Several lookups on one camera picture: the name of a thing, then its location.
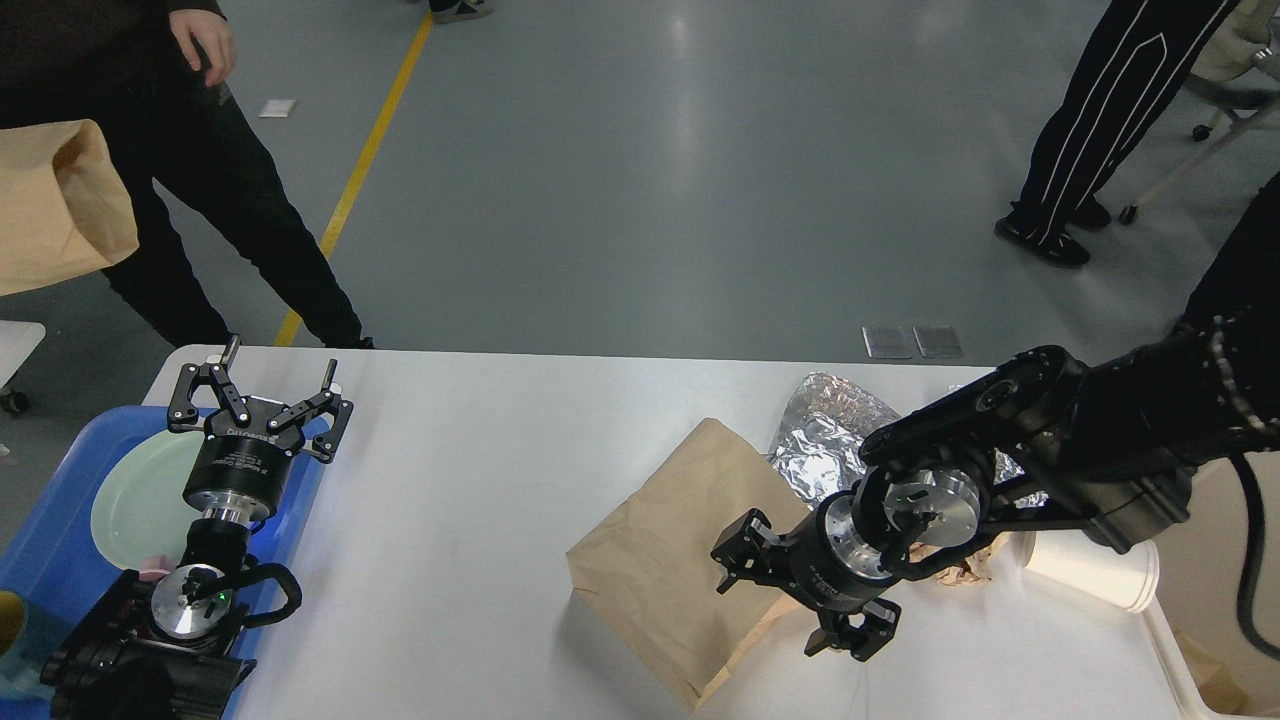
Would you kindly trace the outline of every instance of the green plate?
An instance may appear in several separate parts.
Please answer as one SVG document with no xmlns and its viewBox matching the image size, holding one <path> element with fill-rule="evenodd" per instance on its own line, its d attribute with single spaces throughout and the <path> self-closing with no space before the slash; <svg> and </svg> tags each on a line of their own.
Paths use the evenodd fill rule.
<svg viewBox="0 0 1280 720">
<path fill-rule="evenodd" d="M 187 529 L 200 518 L 182 498 L 204 433 L 159 432 L 111 468 L 93 498 L 90 532 L 108 562 L 122 570 L 187 547 Z"/>
</svg>

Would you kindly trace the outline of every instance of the metal disc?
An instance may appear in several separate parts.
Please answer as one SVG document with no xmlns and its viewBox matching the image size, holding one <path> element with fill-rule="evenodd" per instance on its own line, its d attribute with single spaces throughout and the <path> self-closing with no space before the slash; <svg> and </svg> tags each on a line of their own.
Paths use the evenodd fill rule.
<svg viewBox="0 0 1280 720">
<path fill-rule="evenodd" d="M 183 565 L 156 583 L 151 593 L 151 618 L 172 638 L 180 641 L 204 637 L 232 609 L 229 592 L 187 602 L 184 585 L 192 570 L 207 570 L 221 578 L 223 571 L 212 565 Z"/>
<path fill-rule="evenodd" d="M 881 568 L 879 551 L 867 544 L 854 528 L 852 496 L 836 498 L 822 519 L 832 552 L 854 573 L 872 580 L 892 578 Z"/>
<path fill-rule="evenodd" d="M 884 495 L 884 511 L 892 521 L 896 512 L 934 512 L 938 515 L 919 537 L 936 547 L 954 547 L 978 532 L 978 489 L 959 471 L 922 470 L 906 482 L 896 482 Z"/>
</svg>

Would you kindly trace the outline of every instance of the crumpled aluminum foil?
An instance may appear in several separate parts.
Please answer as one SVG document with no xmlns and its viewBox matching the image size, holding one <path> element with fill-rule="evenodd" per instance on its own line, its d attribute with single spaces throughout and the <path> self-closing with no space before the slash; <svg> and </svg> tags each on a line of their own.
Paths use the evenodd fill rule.
<svg viewBox="0 0 1280 720">
<path fill-rule="evenodd" d="M 814 509 L 828 495 L 858 487 L 867 477 L 867 464 L 858 457 L 863 441 L 899 418 L 901 415 L 883 400 L 858 384 L 827 373 L 812 373 L 791 395 L 782 413 L 771 464 L 796 496 Z M 996 452 L 996 484 L 1021 474 L 1018 462 Z M 1048 496 L 1038 492 L 1016 505 L 1038 507 L 1046 500 Z"/>
</svg>

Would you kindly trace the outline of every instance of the epoxy floor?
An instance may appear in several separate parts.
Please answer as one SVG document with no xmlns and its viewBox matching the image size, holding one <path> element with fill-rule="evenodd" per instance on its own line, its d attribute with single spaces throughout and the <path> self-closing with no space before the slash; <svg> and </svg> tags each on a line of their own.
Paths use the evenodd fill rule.
<svg viewBox="0 0 1280 720">
<path fill-rule="evenodd" d="M 1061 270 L 991 227 L 1106 3 L 490 1 L 431 29 L 332 256 L 379 347 L 856 363 L 863 325 L 941 324 L 948 363 L 1041 343 L 1100 363 L 1164 333 L 1276 170 L 1275 133 L 1245 136 L 1137 224 L 1079 233 L 1093 261 Z M 246 114 L 298 100 L 251 122 L 319 236 L 425 8 L 224 9 Z M 1100 199 L 1140 195 L 1208 114 L 1175 100 Z M 271 343 L 284 306 L 172 208 L 214 304 Z M 14 382 L 36 407 L 0 416 L 3 548 L 170 348 L 96 275 L 0 318 L 49 331 Z"/>
</svg>

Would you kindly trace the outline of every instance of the caster wheel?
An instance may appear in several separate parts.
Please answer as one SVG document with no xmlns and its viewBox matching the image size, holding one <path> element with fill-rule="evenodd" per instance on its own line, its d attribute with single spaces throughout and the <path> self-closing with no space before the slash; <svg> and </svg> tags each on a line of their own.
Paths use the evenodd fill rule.
<svg viewBox="0 0 1280 720">
<path fill-rule="evenodd" d="M 10 392 L 9 395 L 0 395 L 0 410 L 18 416 L 31 407 L 31 398 L 27 397 L 24 392 Z"/>
</svg>

